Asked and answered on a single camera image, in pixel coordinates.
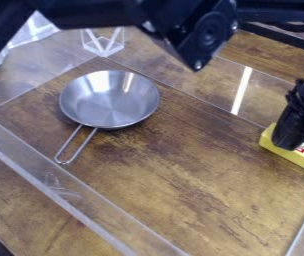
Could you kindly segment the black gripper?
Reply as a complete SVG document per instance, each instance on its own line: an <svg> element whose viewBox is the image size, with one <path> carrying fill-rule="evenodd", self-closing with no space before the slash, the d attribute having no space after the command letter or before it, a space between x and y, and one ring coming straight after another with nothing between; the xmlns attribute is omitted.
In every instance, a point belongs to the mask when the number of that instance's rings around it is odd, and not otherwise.
<svg viewBox="0 0 304 256"><path fill-rule="evenodd" d="M294 151L304 145L304 80L298 80L287 94L287 107L277 122L271 141L279 148Z"/></svg>

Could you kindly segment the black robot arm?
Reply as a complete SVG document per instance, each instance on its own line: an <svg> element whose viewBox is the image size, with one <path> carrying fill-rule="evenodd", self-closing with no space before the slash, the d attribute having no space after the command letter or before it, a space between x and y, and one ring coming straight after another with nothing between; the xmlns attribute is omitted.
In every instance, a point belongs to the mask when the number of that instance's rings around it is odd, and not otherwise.
<svg viewBox="0 0 304 256"><path fill-rule="evenodd" d="M135 26L195 71L245 23L304 32L304 0L0 0L0 52L35 13L62 30Z"/></svg>

